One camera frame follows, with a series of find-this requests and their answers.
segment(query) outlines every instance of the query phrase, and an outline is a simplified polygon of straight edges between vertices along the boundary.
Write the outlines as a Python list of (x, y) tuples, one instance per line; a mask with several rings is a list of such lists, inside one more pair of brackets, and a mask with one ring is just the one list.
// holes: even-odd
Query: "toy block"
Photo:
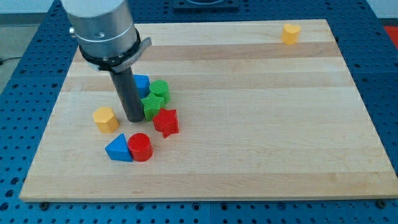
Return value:
[(155, 96), (160, 96), (164, 98), (164, 103), (170, 101), (169, 84), (164, 80), (156, 80), (152, 82), (149, 86), (149, 90)]
[(135, 161), (147, 161), (154, 153), (148, 135), (144, 133), (133, 134), (127, 142), (130, 155)]
[(154, 126), (156, 131), (163, 133), (163, 138), (178, 133), (177, 111), (160, 109), (159, 114), (154, 117)]
[(139, 98), (143, 99), (150, 93), (149, 91), (149, 77), (147, 75), (134, 75), (134, 81), (138, 89)]
[(152, 121), (153, 117), (159, 113), (159, 110), (165, 106), (164, 98), (155, 96), (153, 93), (142, 99), (144, 105), (144, 114), (147, 121)]
[(282, 41), (287, 45), (292, 45), (299, 39), (301, 27), (293, 26), (292, 24), (285, 24), (282, 31)]
[(110, 107), (102, 106), (98, 108), (93, 113), (93, 117), (99, 131), (102, 133), (113, 133), (119, 127), (116, 116)]
[(132, 162), (132, 157), (127, 147), (126, 138), (124, 134), (120, 134), (108, 146), (105, 147), (109, 158), (115, 161)]

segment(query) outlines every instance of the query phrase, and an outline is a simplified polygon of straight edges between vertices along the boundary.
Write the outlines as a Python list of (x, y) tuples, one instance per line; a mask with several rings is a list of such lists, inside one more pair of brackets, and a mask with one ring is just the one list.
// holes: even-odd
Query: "blue triangle block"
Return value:
[(108, 146), (105, 147), (109, 158), (115, 161), (132, 162), (132, 157), (127, 147), (126, 138), (124, 134), (120, 134)]
[(149, 77), (147, 75), (134, 75), (134, 81), (138, 89), (138, 95), (140, 99), (143, 99), (149, 95)]

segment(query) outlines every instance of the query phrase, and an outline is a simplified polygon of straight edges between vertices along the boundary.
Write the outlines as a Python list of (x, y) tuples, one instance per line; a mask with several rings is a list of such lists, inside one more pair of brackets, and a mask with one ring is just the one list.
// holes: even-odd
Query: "green star block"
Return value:
[(149, 90), (156, 96), (164, 98), (164, 103), (170, 101), (169, 84), (164, 80), (156, 80), (149, 85)]
[(149, 93), (149, 95), (141, 101), (144, 105), (144, 114), (147, 121), (152, 121), (154, 116), (159, 113), (159, 110), (165, 106), (164, 98), (155, 96), (153, 93)]

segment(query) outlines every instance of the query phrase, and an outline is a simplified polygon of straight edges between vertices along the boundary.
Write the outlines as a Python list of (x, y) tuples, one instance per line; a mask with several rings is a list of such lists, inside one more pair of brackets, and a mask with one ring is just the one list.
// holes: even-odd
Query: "yellow hexagon block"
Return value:
[(119, 123), (113, 113), (112, 108), (102, 106), (94, 113), (94, 122), (102, 133), (113, 133), (118, 127)]
[(299, 39), (301, 27), (293, 26), (292, 24), (285, 24), (282, 31), (282, 41), (287, 45), (292, 45)]

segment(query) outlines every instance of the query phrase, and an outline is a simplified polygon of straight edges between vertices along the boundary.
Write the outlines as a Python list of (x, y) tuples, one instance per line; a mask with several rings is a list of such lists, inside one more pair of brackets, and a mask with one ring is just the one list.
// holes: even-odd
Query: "red cylinder block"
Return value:
[(138, 162), (147, 161), (153, 154), (150, 139), (144, 133), (133, 134), (129, 138), (127, 146), (133, 159)]

